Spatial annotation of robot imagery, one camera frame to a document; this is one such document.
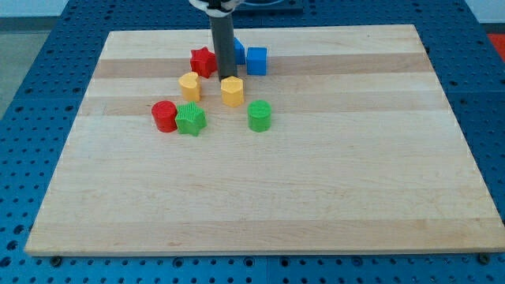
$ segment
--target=green block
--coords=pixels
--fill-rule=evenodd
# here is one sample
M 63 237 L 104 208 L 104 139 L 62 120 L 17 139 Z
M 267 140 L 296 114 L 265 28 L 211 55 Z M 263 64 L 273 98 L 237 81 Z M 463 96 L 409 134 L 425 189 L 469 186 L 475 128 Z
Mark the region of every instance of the green block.
M 177 123 L 177 129 L 180 134 L 198 136 L 200 130 L 207 126 L 205 111 L 198 107 L 195 102 L 177 106 L 175 123 Z
M 247 107 L 247 118 L 252 131 L 267 131 L 271 124 L 270 104 L 262 99 L 250 103 Z

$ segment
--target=wood grain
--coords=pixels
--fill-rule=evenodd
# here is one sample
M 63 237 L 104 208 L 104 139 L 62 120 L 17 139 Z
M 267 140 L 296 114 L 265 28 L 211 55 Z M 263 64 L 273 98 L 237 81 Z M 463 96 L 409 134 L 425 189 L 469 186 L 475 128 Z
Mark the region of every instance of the wood grain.
M 411 25 L 237 30 L 245 104 L 160 133 L 209 32 L 112 32 L 25 250 L 36 256 L 495 252 L 505 229 Z M 246 107 L 273 108 L 265 133 Z

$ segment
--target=red cylinder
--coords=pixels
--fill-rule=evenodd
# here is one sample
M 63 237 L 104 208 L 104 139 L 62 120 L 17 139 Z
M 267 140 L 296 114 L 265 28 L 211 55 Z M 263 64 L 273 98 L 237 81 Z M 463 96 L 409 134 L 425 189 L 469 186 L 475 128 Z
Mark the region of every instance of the red cylinder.
M 177 124 L 175 123 L 177 107 L 171 101 L 155 103 L 151 108 L 151 113 L 159 131 L 170 133 L 177 129 Z

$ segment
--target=yellow block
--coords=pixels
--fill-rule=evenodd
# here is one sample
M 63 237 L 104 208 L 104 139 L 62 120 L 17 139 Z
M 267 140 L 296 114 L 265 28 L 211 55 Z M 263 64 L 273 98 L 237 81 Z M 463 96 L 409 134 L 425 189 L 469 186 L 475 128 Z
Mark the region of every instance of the yellow block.
M 198 73 L 189 72 L 179 78 L 179 85 L 181 86 L 182 98 L 188 102 L 200 101 L 200 78 Z
M 229 107 L 238 107 L 244 103 L 244 81 L 236 77 L 221 80 L 221 98 Z

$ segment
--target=blue cube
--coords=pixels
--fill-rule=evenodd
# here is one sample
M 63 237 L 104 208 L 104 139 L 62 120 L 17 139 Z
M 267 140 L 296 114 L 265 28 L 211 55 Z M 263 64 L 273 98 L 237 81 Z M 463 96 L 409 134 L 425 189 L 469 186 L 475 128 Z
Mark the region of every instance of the blue cube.
M 247 74 L 267 75 L 266 47 L 249 47 L 247 49 Z
M 239 65 L 245 64 L 245 49 L 242 43 L 234 38 L 234 47 L 235 47 L 235 62 Z

